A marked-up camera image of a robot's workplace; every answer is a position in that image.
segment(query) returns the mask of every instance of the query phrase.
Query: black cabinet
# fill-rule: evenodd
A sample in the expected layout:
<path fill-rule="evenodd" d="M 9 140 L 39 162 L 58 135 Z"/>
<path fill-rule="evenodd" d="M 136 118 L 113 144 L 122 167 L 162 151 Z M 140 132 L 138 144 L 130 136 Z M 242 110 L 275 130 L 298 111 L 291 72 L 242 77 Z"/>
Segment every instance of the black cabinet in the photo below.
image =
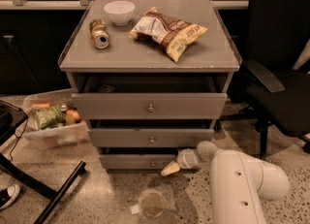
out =
<path fill-rule="evenodd" d="M 0 93 L 70 87 L 57 60 L 84 10 L 0 11 Z"/>

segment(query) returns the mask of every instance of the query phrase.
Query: can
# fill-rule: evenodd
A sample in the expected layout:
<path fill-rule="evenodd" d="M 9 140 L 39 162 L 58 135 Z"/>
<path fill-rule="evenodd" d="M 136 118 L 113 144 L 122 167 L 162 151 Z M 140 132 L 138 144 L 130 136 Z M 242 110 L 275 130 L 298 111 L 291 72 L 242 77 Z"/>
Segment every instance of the can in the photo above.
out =
<path fill-rule="evenodd" d="M 109 45 L 109 33 L 102 19 L 94 19 L 89 24 L 91 39 L 96 48 L 106 48 Z"/>

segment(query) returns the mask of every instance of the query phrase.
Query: drawer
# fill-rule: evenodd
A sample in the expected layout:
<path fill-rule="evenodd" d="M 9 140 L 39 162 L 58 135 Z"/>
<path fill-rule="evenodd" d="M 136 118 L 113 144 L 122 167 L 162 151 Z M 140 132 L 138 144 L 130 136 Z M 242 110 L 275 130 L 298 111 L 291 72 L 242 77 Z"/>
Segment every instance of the drawer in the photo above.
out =
<path fill-rule="evenodd" d="M 195 147 L 211 141 L 207 120 L 101 120 L 90 131 L 93 145 L 105 147 Z"/>
<path fill-rule="evenodd" d="M 163 170 L 174 159 L 173 154 L 111 154 L 99 157 L 107 170 Z"/>
<path fill-rule="evenodd" d="M 216 119 L 226 93 L 73 94 L 84 119 Z"/>

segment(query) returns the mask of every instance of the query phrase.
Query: shoe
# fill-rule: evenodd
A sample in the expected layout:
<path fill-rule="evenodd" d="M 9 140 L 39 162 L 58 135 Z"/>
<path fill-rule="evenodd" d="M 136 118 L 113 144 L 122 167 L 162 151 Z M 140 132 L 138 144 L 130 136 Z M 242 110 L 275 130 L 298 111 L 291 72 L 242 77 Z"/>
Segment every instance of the shoe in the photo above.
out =
<path fill-rule="evenodd" d="M 0 191 L 0 209 L 7 208 L 18 196 L 20 187 L 13 184 L 6 189 Z"/>

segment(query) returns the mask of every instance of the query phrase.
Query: clear plastic container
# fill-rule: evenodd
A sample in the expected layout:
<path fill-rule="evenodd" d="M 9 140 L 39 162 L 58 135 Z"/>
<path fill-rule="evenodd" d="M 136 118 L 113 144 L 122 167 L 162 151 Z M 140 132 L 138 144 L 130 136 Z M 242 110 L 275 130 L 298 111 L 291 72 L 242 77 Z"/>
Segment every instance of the clear plastic container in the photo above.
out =
<path fill-rule="evenodd" d="M 88 127 L 85 122 L 52 129 L 33 130 L 34 117 L 31 114 L 33 104 L 49 103 L 51 106 L 66 104 L 70 109 L 74 106 L 71 98 L 72 93 L 72 89 L 64 89 L 25 97 L 22 104 L 22 109 L 28 114 L 28 124 L 23 137 L 32 145 L 40 149 L 90 141 L 88 136 Z M 19 133 L 23 128 L 24 125 L 19 127 Z"/>

